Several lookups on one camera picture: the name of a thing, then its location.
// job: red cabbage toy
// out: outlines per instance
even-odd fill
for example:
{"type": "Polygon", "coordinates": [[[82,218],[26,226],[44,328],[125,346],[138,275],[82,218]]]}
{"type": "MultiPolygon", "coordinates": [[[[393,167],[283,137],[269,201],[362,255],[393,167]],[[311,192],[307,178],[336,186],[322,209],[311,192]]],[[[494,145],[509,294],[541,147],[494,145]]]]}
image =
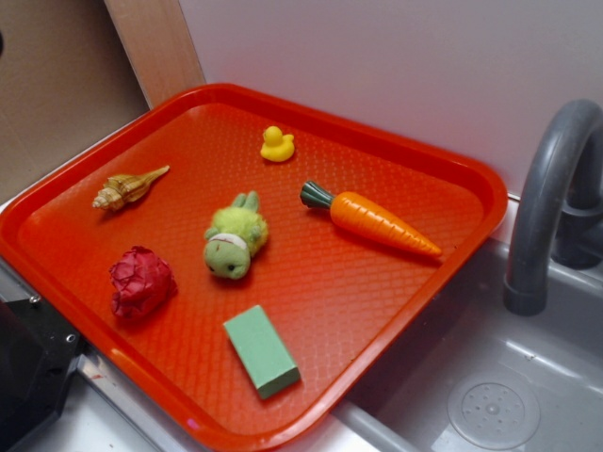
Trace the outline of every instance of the red cabbage toy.
{"type": "Polygon", "coordinates": [[[111,301],[117,317],[143,317],[177,291],[168,263],[143,247],[126,252],[109,273],[118,290],[111,301]]]}

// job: yellow rubber duck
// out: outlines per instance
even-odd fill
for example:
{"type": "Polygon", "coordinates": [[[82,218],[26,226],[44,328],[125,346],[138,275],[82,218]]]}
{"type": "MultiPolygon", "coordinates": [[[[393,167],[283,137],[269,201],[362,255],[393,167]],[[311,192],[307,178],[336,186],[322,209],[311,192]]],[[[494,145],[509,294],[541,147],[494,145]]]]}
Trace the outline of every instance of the yellow rubber duck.
{"type": "Polygon", "coordinates": [[[284,162],[295,152],[292,135],[283,135],[276,125],[264,131],[264,144],[261,154],[271,162],[284,162]]]}

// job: plush frog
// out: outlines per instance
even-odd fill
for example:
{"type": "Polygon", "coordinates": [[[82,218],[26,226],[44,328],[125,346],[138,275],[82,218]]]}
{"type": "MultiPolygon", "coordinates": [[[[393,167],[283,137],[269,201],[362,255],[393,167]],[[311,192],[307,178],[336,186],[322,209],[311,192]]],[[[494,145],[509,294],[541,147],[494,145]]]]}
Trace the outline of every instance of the plush frog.
{"type": "Polygon", "coordinates": [[[233,203],[214,214],[211,228],[205,232],[204,257],[216,276],[238,280],[249,270],[252,258],[268,240],[268,224],[257,213],[257,193],[241,193],[233,203]]]}

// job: gray sink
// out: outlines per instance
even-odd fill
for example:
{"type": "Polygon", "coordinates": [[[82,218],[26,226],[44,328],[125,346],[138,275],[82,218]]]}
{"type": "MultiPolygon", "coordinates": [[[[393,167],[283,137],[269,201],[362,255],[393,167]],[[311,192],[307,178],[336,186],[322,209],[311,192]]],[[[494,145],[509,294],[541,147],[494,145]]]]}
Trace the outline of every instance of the gray sink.
{"type": "Polygon", "coordinates": [[[553,264],[546,309],[514,315],[507,253],[487,242],[335,415],[381,450],[603,450],[603,285],[553,264]]]}

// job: drain strainer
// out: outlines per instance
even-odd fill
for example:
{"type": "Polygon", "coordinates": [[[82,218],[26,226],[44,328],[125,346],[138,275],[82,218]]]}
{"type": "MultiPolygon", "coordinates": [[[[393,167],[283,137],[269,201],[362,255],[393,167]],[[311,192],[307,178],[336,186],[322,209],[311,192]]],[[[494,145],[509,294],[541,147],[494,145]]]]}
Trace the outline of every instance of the drain strainer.
{"type": "Polygon", "coordinates": [[[448,397],[448,417],[472,444],[490,450],[518,447],[540,422],[538,401],[518,378],[498,372],[474,374],[448,397]]]}

